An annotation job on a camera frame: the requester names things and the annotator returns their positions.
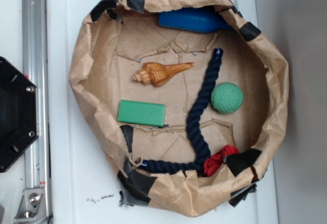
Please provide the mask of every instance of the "textured green ball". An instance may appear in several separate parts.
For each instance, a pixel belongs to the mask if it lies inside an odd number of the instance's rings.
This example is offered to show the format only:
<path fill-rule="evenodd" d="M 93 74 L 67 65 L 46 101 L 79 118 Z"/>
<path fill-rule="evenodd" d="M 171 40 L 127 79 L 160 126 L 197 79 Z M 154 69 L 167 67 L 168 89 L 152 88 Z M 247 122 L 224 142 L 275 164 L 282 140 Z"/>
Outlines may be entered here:
<path fill-rule="evenodd" d="M 233 113 L 243 103 L 242 90 L 230 82 L 220 83 L 211 93 L 211 103 L 219 113 Z"/>

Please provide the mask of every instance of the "navy blue rope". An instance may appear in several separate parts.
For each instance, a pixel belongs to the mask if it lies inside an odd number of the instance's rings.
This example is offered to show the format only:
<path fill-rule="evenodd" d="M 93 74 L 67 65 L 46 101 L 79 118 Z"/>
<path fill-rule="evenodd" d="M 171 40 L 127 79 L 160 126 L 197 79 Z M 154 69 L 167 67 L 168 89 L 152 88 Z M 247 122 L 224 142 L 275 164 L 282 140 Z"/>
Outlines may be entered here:
<path fill-rule="evenodd" d="M 200 118 L 203 111 L 208 107 L 211 92 L 216 85 L 218 73 L 221 65 L 222 49 L 215 49 L 212 59 L 210 60 L 205 72 L 204 82 L 199 91 L 198 98 L 193 104 L 187 118 L 186 131 L 189 140 L 196 153 L 196 160 L 188 164 L 172 163 L 166 161 L 143 160 L 139 166 L 140 169 L 152 173 L 169 173 L 175 174 L 179 170 L 196 170 L 198 174 L 203 172 L 203 164 L 206 159 L 210 158 L 211 152 L 208 143 L 204 140 L 200 130 Z"/>

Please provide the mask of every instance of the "conch shell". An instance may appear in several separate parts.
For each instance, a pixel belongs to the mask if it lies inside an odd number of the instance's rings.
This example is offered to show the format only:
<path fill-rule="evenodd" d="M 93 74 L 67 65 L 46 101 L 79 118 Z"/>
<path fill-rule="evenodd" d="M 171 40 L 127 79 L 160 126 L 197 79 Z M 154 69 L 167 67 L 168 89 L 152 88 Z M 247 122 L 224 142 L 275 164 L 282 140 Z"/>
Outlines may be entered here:
<path fill-rule="evenodd" d="M 142 82 L 145 85 L 152 83 L 158 87 L 164 85 L 177 73 L 188 70 L 193 66 L 193 62 L 167 65 L 156 62 L 148 62 L 143 65 L 142 69 L 135 73 L 133 80 L 136 82 Z"/>

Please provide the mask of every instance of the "red cloth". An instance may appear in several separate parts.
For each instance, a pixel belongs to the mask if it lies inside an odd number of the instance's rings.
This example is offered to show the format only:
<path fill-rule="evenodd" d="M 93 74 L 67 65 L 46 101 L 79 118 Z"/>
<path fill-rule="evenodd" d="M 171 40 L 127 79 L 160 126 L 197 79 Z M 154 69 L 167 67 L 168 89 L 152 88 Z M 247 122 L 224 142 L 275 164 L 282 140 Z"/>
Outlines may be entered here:
<path fill-rule="evenodd" d="M 240 154 L 236 147 L 230 145 L 224 146 L 221 151 L 218 151 L 204 162 L 204 174 L 208 177 L 214 175 L 224 163 L 223 158 L 233 154 Z"/>

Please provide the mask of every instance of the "blue bottle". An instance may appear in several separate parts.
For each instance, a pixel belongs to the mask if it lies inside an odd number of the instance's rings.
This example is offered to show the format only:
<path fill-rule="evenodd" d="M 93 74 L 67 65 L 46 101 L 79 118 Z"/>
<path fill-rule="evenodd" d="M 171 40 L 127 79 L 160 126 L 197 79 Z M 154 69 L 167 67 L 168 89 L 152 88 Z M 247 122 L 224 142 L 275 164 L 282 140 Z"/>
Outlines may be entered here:
<path fill-rule="evenodd" d="M 159 25 L 163 27 L 209 33 L 216 30 L 232 30 L 233 28 L 213 7 L 182 8 L 176 11 L 159 14 Z"/>

